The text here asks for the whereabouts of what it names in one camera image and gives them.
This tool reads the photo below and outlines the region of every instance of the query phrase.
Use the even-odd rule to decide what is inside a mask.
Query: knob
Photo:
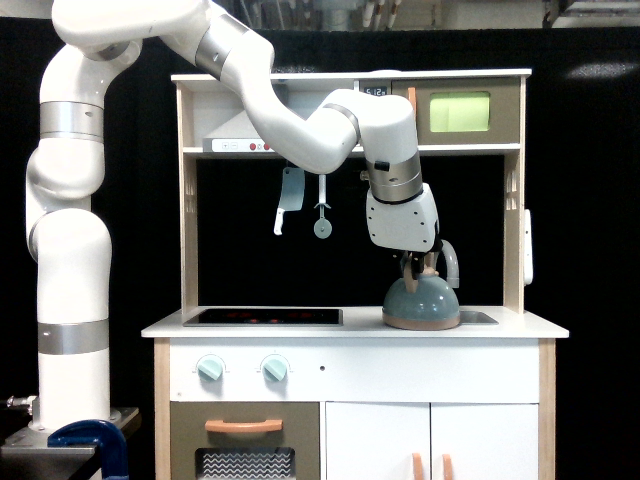
[[[280,355],[269,355],[262,361],[262,374],[271,382],[280,382],[287,376],[287,360]]]
[[[198,370],[198,375],[200,375],[202,380],[205,382],[215,382],[222,375],[222,372],[224,371],[224,364],[220,357],[216,357],[215,355],[205,355],[198,360],[196,369]]]

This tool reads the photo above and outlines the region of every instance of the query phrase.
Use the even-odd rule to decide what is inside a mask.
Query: white cabinet door
[[[429,404],[326,404],[327,480],[429,480]]]
[[[431,405],[432,478],[537,480],[537,405]]]

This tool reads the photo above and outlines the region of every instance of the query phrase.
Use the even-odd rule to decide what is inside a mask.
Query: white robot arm
[[[260,136],[307,171],[334,171],[360,141],[371,239],[419,256],[438,247],[407,100],[338,90],[300,118],[273,92],[271,44],[209,0],[56,0],[52,18],[67,46],[43,77],[41,140],[26,179],[27,241],[38,261],[41,416],[34,426],[54,430],[110,415],[111,242],[90,196],[104,176],[105,92],[137,59],[143,38],[160,37],[235,91]]]

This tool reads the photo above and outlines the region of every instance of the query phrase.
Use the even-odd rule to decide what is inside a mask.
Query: orange handle
[[[424,480],[424,473],[422,472],[422,457],[419,453],[413,454],[413,479]]]
[[[416,95],[416,87],[409,87],[409,101],[413,107],[413,117],[418,115],[418,97]]]
[[[442,461],[444,462],[444,480],[453,480],[451,456],[445,453],[444,455],[442,455]]]
[[[225,423],[224,420],[207,420],[204,428],[207,432],[215,433],[277,432],[282,430],[282,420],[265,420],[258,423]]]

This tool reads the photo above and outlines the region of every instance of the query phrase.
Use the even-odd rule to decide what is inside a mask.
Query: white countertop
[[[145,328],[145,338],[567,338],[569,331],[537,315],[525,312],[517,314],[502,306],[463,306],[461,310],[485,313],[498,322],[497,325],[460,325],[449,330],[414,331],[400,330],[385,325],[382,307],[340,307],[343,324],[331,326],[183,326],[182,324],[206,306],[194,308],[188,313],[181,310]]]

